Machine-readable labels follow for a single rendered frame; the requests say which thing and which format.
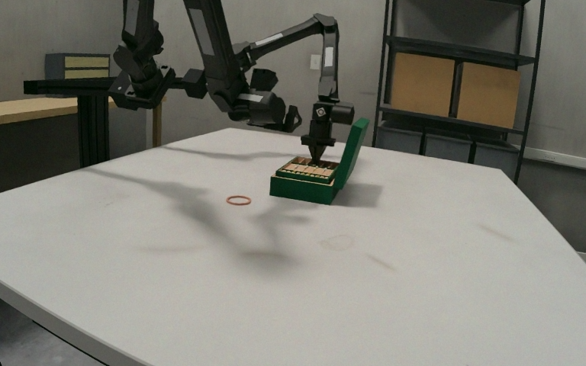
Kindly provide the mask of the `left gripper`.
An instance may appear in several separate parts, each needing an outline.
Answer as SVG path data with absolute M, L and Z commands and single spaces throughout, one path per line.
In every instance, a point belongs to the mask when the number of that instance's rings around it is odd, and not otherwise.
M 327 146 L 334 147 L 336 143 L 336 139 L 328 139 L 329 126 L 329 121 L 321 121 L 321 124 L 318 124 L 317 120 L 311 120 L 310 136 L 307 134 L 301 136 L 301 145 L 308 146 L 311 157 L 313 159 L 313 165 L 316 164 L 316 166 L 318 166 L 320 158 L 324 154 Z

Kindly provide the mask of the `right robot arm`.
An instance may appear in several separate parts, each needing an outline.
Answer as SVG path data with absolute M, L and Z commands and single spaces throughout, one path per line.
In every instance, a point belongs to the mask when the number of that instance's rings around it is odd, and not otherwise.
M 153 19 L 154 2 L 123 0 L 122 41 L 113 58 L 128 73 L 128 100 L 152 103 L 172 73 L 170 65 L 153 58 L 164 50 L 159 23 Z M 204 63 L 208 94 L 221 112 L 231 112 L 229 118 L 237 122 L 280 124 L 286 109 L 282 98 L 271 92 L 279 81 L 276 72 L 253 68 L 247 83 L 233 51 L 221 0 L 183 2 Z

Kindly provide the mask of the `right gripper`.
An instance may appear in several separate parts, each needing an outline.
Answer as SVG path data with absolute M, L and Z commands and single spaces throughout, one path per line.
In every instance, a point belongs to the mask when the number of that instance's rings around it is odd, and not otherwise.
M 295 117 L 298 122 L 294 124 Z M 280 124 L 268 124 L 268 123 L 255 123 L 247 124 L 249 126 L 263 127 L 269 130 L 276 130 L 285 133 L 292 133 L 302 123 L 301 116 L 298 113 L 298 108 L 294 105 L 289 105 L 288 113 L 285 116 L 285 123 L 283 121 Z

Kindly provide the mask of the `wooden jewelry box with green trim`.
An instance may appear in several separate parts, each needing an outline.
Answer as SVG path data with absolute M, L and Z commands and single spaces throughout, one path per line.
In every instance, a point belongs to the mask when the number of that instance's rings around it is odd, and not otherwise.
M 352 125 L 335 179 L 330 185 L 282 178 L 274 174 L 270 178 L 269 195 L 330 206 L 353 172 L 358 158 L 355 156 L 356 147 L 358 144 L 361 149 L 365 137 L 363 127 L 368 128 L 369 121 L 361 117 Z

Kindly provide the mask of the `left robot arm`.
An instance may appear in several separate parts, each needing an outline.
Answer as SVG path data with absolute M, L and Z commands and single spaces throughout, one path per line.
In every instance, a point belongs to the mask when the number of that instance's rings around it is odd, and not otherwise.
M 270 37 L 254 43 L 248 41 L 235 43 L 232 44 L 232 47 L 240 67 L 243 68 L 244 72 L 247 72 L 256 65 L 256 60 L 267 53 L 315 34 L 322 34 L 324 42 L 321 75 L 318 83 L 319 101 L 313 104 L 312 119 L 317 120 L 318 124 L 321 124 L 321 121 L 330 122 L 329 139 L 333 123 L 351 126 L 355 114 L 353 103 L 339 100 L 337 74 L 340 33 L 337 20 L 333 16 L 327 17 L 316 13 L 309 20 Z

